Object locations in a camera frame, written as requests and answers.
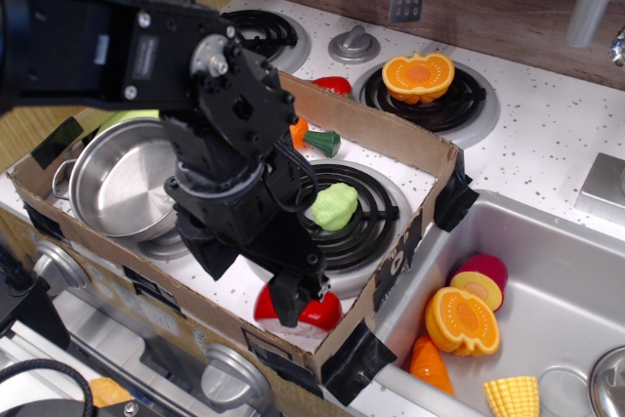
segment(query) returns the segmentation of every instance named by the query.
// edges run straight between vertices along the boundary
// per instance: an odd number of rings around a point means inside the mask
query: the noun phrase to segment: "oven handle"
[[[61,293],[54,303],[76,346],[159,404],[189,417],[259,415],[247,404],[216,412],[141,362],[146,351],[146,342],[141,336],[68,292]]]

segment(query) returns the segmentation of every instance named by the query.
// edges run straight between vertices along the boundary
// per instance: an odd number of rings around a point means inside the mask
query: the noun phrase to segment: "sink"
[[[451,232],[432,227],[413,269],[375,317],[376,335],[398,357],[376,381],[435,415],[492,415],[482,384],[512,376],[539,381],[541,416],[593,416],[588,378],[606,352],[625,345],[625,242],[494,192]],[[496,312],[501,347],[480,357],[441,353],[456,398],[403,371],[426,302],[472,255],[499,257],[509,272]]]

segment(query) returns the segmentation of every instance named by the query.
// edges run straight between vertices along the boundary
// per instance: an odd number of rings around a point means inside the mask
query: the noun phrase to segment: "black cable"
[[[311,179],[312,191],[308,199],[302,200],[302,203],[296,205],[287,205],[279,200],[279,198],[273,193],[273,190],[267,183],[267,179],[264,179],[265,188],[267,188],[267,192],[270,194],[273,202],[275,202],[275,204],[284,212],[288,212],[291,214],[304,212],[306,209],[313,205],[314,200],[316,199],[316,195],[319,192],[319,184],[316,178],[316,172],[311,164],[308,162],[308,160],[304,158],[304,156],[302,156],[299,151],[287,144],[285,141],[277,141],[273,145],[273,148],[275,148],[278,153],[281,153],[283,156],[291,160],[292,163],[297,165],[306,173],[306,175]]]
[[[69,365],[61,363],[56,360],[49,360],[45,358],[35,358],[34,360],[21,361],[15,365],[8,366],[3,370],[0,370],[0,384],[7,381],[9,378],[13,378],[20,373],[30,370],[48,369],[55,370],[64,373],[71,377],[80,387],[83,395],[85,395],[85,406],[83,407],[83,417],[95,416],[94,397],[89,388],[89,383],[83,378],[83,376],[74,370]]]

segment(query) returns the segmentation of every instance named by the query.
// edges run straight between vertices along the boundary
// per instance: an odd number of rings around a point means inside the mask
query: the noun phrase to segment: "stove knob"
[[[380,54],[380,42],[358,24],[330,41],[328,54],[338,63],[367,63]]]
[[[90,282],[89,275],[52,241],[44,239],[35,250],[37,261],[34,271],[50,285],[48,295],[55,297],[68,287],[84,288]]]
[[[265,407],[270,384],[256,366],[234,350],[211,344],[206,348],[208,364],[202,374],[201,389],[219,413],[243,404]]]

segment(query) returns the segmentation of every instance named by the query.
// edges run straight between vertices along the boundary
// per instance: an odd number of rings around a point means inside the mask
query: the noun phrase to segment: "yellow corn cob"
[[[538,417],[538,380],[533,376],[502,378],[483,387],[495,417]]]

